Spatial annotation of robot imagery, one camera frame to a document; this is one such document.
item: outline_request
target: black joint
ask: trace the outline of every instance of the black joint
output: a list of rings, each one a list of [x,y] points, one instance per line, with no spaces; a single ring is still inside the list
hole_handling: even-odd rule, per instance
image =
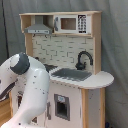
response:
[[[39,61],[39,57],[35,57],[35,59]]]
[[[18,63],[14,67],[10,67],[10,69],[14,73],[18,75],[22,75],[28,71],[29,67],[30,67],[30,63],[29,63],[28,56],[25,53],[19,53]]]

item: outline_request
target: microwave window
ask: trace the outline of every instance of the microwave window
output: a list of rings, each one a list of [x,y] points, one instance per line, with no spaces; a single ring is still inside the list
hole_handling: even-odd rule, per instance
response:
[[[61,29],[76,30],[76,18],[61,18]]]

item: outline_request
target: cabinet door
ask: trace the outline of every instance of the cabinet door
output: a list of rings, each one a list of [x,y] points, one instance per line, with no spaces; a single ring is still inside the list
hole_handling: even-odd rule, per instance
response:
[[[81,92],[60,83],[50,83],[47,128],[82,128]]]

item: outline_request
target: faucet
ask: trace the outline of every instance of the faucet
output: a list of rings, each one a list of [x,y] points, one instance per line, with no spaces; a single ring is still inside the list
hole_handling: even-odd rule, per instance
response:
[[[82,52],[80,52],[79,55],[78,55],[78,63],[76,64],[77,70],[83,70],[83,69],[85,69],[85,64],[86,64],[86,62],[85,62],[84,64],[82,64],[82,63],[80,62],[80,58],[81,58],[81,55],[82,55],[82,54],[86,54],[86,55],[89,57],[89,59],[90,59],[90,65],[93,65],[92,56],[91,56],[88,52],[82,51]]]

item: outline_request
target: wooden play kitchen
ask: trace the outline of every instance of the wooden play kitchen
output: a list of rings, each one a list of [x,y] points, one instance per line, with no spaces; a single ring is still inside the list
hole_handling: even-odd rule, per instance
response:
[[[20,17],[26,53],[45,64],[50,75],[47,110],[32,124],[104,128],[105,87],[114,78],[101,71],[101,12],[27,13]],[[25,82],[11,92],[12,116],[22,100]]]

